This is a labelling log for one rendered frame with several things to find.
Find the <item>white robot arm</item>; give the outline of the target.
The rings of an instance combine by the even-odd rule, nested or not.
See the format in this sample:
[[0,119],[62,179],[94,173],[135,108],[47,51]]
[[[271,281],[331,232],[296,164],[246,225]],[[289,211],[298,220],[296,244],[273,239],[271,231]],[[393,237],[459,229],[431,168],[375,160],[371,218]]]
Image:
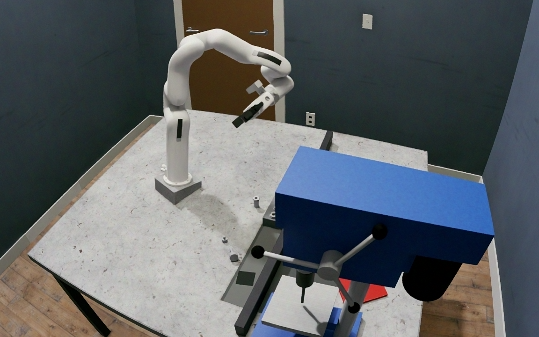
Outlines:
[[[196,38],[195,38],[196,37]],[[246,91],[270,93],[275,103],[294,87],[289,61],[276,52],[250,45],[222,30],[212,29],[182,39],[168,65],[168,80],[163,87],[163,114],[166,120],[166,164],[163,181],[170,186],[192,182],[188,172],[190,117],[185,109],[189,97],[189,70],[192,63],[210,49],[222,52],[239,63],[261,65],[261,73],[270,83],[266,88],[257,80]],[[262,92],[261,92],[262,90]],[[261,93],[260,93],[261,92]]]

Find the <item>red flat plate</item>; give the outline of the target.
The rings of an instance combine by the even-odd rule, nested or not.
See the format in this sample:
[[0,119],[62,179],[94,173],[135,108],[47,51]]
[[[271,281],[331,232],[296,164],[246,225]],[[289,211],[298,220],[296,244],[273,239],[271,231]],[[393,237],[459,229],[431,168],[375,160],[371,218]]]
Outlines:
[[[342,278],[339,278],[340,281],[342,282],[342,285],[344,286],[344,288],[346,288],[346,291],[348,290],[349,286],[350,286],[350,281],[349,280],[346,280],[346,279],[342,279]],[[342,295],[342,292],[340,292],[339,290],[339,293],[342,297],[342,301],[344,303],[345,301],[345,297]],[[365,300],[363,303],[366,303],[368,301],[372,301],[372,300],[376,300],[376,299],[380,299],[381,297],[385,297],[387,296],[388,293],[385,289],[384,286],[378,286],[378,285],[370,285],[369,286],[369,290],[367,292],[367,295],[365,297]]]

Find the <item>dark grey long flat bar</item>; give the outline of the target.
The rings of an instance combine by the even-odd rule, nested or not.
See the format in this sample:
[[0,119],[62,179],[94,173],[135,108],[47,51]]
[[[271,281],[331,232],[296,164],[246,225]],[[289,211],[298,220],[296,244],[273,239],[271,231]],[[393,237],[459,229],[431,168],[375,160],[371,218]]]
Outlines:
[[[332,144],[332,134],[333,132],[327,131],[327,134],[324,136],[323,142],[320,146],[321,150],[329,151]],[[283,256],[283,229],[275,243],[274,248],[272,248],[271,253]],[[246,334],[248,334],[248,330],[255,319],[257,311],[260,309],[263,299],[267,294],[268,288],[270,287],[281,262],[282,261],[268,258],[267,262],[265,263],[265,266],[259,278],[257,278],[257,282],[253,287],[248,300],[246,301],[236,323],[234,324],[234,328],[238,335],[246,336]]]

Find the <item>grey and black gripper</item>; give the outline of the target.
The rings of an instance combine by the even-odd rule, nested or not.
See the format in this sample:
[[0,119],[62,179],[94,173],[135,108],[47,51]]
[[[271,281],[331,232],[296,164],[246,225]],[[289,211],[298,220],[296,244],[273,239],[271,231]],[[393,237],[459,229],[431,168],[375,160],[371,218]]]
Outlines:
[[269,105],[272,106],[274,104],[275,101],[272,95],[264,91],[264,93],[260,94],[260,96],[243,111],[244,113],[232,122],[232,124],[238,128],[242,123],[247,123],[249,120],[252,121],[252,119],[258,117]]

